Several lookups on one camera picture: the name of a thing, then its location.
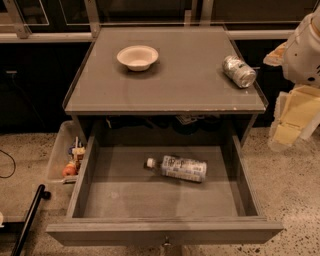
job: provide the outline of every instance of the bottle cap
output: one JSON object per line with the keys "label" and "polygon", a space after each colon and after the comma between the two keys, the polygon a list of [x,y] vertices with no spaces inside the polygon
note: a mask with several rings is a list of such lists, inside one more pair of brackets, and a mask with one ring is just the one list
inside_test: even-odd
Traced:
{"label": "bottle cap", "polygon": [[153,158],[148,158],[147,160],[147,167],[153,168],[156,166],[156,160]]}

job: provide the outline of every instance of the gray cabinet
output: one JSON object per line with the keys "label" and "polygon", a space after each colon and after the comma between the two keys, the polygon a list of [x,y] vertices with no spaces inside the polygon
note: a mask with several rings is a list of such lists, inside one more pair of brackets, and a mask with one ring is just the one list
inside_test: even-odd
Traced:
{"label": "gray cabinet", "polygon": [[[134,44],[159,52],[147,71],[116,61]],[[239,89],[223,74],[229,54],[236,50],[220,27],[103,28],[66,97],[87,149],[66,219],[47,232],[64,245],[86,246],[264,243],[281,231],[263,216],[241,153],[266,104],[257,84]],[[219,125],[186,135],[172,120],[187,114],[216,116]],[[242,114],[252,119],[239,132],[233,117]],[[107,125],[106,118],[119,116],[146,123]],[[156,117],[168,125],[158,127]],[[205,182],[144,168],[148,157],[164,154],[207,161]]]}

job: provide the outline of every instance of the dark cabinet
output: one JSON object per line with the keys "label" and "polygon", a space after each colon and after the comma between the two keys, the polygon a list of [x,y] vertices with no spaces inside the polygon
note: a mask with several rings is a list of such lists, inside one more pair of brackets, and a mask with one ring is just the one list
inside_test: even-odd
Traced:
{"label": "dark cabinet", "polygon": [[56,132],[90,43],[0,44],[0,131]]}

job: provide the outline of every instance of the orange object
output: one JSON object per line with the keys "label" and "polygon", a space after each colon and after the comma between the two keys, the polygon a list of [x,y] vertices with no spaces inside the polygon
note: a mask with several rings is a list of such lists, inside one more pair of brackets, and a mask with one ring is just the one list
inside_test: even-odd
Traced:
{"label": "orange object", "polygon": [[62,170],[62,176],[70,176],[70,175],[77,175],[77,168],[74,163],[68,163],[66,167]]}

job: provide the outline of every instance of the black cable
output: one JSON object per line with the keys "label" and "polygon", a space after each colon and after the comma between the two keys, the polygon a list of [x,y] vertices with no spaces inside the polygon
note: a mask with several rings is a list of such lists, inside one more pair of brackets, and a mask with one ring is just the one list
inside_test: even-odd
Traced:
{"label": "black cable", "polygon": [[1,175],[0,175],[0,178],[1,178],[1,179],[8,179],[8,178],[10,178],[10,177],[16,172],[16,161],[14,160],[14,158],[13,158],[12,156],[10,156],[8,153],[4,152],[3,150],[0,149],[0,152],[3,153],[3,154],[5,154],[5,155],[8,156],[9,158],[11,158],[12,163],[13,163],[13,171],[12,171],[12,173],[11,173],[10,175],[8,175],[8,176],[1,176]]}

